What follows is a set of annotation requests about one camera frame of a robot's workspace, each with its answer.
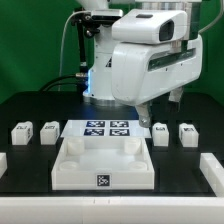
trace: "white housing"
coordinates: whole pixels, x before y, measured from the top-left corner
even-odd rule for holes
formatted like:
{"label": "white housing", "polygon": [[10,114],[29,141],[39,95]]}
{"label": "white housing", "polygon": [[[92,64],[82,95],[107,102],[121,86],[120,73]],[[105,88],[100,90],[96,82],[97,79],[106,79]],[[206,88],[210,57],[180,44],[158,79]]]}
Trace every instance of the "white housing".
{"label": "white housing", "polygon": [[123,104],[136,106],[197,79],[202,64],[200,36],[188,42],[190,49],[193,50],[192,57],[149,70],[151,60],[169,56],[170,43],[151,46],[118,44],[112,57],[114,98]]}
{"label": "white housing", "polygon": [[134,9],[112,27],[115,40],[145,44],[179,40],[186,31],[187,13],[181,10]]}

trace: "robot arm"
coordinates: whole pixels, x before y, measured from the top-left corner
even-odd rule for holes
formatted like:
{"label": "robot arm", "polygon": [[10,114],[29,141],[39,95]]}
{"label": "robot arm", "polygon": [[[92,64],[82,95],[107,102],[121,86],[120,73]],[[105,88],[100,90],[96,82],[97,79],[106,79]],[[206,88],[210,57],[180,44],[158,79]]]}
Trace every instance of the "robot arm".
{"label": "robot arm", "polygon": [[147,102],[180,90],[200,75],[202,39],[198,20],[192,18],[199,5],[150,3],[149,9],[134,9],[112,27],[113,38],[120,41],[112,57],[112,94],[118,102],[136,107],[143,127],[150,126]]}
{"label": "robot arm", "polygon": [[[198,36],[201,0],[77,0],[89,14],[83,24],[95,38],[84,101],[135,106],[140,125],[150,126],[148,102],[197,79],[202,65]],[[123,16],[109,4],[138,3]]]}

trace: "black table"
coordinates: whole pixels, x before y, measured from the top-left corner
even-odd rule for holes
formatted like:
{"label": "black table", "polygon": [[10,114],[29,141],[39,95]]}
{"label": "black table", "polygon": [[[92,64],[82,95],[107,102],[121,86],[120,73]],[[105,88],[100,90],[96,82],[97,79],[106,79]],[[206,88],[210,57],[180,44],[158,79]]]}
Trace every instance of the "black table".
{"label": "black table", "polygon": [[[215,196],[199,169],[200,154],[212,152],[224,165],[224,108],[205,94],[185,93],[179,113],[166,111],[167,96],[153,101],[153,123],[166,123],[169,147],[154,147],[147,139],[155,169],[154,190],[52,191],[51,170],[62,139],[55,146],[40,145],[45,122],[67,120],[137,120],[132,107],[105,108],[82,102],[72,92],[23,92],[0,105],[0,152],[6,152],[8,169],[0,179],[0,196]],[[31,121],[34,136],[27,146],[11,144],[11,130]],[[180,123],[193,124],[200,134],[198,148],[183,148]]]}

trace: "green background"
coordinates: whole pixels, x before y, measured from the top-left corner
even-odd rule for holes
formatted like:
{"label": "green background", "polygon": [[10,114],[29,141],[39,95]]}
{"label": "green background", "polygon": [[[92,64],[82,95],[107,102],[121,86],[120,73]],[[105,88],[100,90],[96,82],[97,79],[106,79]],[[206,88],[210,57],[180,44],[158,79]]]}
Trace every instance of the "green background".
{"label": "green background", "polygon": [[[0,103],[20,91],[39,90],[58,77],[65,21],[79,5],[74,0],[0,0]],[[219,0],[202,2],[201,27],[219,13]],[[203,69],[187,91],[208,93],[224,104],[224,18],[203,35]],[[87,44],[93,63],[92,42]],[[76,29],[68,27],[63,75],[78,72]]]}

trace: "white tray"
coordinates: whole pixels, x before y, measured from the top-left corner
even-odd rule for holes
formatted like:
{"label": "white tray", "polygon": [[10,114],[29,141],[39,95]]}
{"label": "white tray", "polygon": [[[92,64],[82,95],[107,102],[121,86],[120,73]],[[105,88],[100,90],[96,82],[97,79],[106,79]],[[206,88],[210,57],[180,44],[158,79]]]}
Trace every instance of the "white tray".
{"label": "white tray", "polygon": [[52,170],[53,190],[154,189],[144,138],[65,138]]}

